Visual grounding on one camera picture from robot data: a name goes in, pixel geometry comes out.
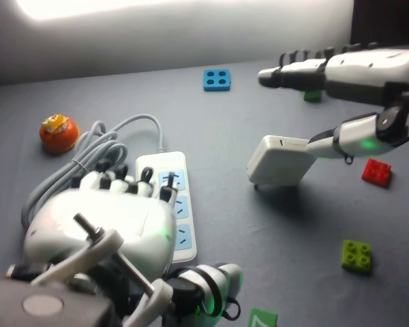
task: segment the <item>gray table surface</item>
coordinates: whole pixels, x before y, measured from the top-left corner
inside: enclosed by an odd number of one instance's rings
[[[409,326],[409,143],[380,157],[392,165],[390,189],[361,180],[366,159],[352,166],[318,160],[295,189],[253,190],[246,164],[267,134],[310,138],[352,116],[381,110],[324,97],[265,89],[256,82],[271,62],[225,65],[230,92],[202,89],[203,67],[0,87],[0,276],[22,257],[20,209],[29,192],[72,157],[42,152],[38,129],[64,113],[85,131],[139,113],[154,114],[167,151],[187,157],[198,255],[194,263],[243,268],[237,322],[249,311],[279,313],[281,327]],[[153,153],[151,122],[119,136],[133,167]],[[360,277],[340,266],[344,239],[372,244],[374,269]]]

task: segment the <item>gray wall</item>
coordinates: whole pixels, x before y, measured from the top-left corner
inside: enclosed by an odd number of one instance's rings
[[[271,59],[350,39],[353,0],[172,0],[38,21],[0,0],[0,84]]]

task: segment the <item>bright light strip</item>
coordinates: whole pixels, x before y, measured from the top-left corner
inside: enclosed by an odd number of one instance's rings
[[[92,14],[169,1],[172,0],[16,0],[26,15],[38,20]]]

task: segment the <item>gray cable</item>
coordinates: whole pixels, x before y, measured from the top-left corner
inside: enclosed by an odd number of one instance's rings
[[[121,165],[127,157],[127,148],[124,144],[116,141],[117,132],[132,121],[138,119],[149,119],[156,124],[157,130],[159,131],[157,153],[163,153],[162,126],[156,117],[150,114],[132,116],[107,132],[103,122],[96,121],[89,131],[86,131],[79,137],[74,147],[75,155],[72,161],[39,184],[29,195],[21,210],[21,224],[23,228],[25,230],[29,228],[36,213],[49,198],[69,187],[71,178],[77,172],[84,169],[82,166],[88,170],[92,170],[100,159],[106,158],[108,155],[113,161],[111,169],[115,169]],[[94,136],[98,136],[98,138],[91,142]]]

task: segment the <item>green toy block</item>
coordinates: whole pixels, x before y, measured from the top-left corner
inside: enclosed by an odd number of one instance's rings
[[[274,312],[252,308],[250,311],[249,327],[275,327],[278,315]]]
[[[371,272],[371,245],[354,240],[345,240],[341,266],[354,273]]]
[[[303,92],[303,100],[307,102],[321,102],[322,91]]]

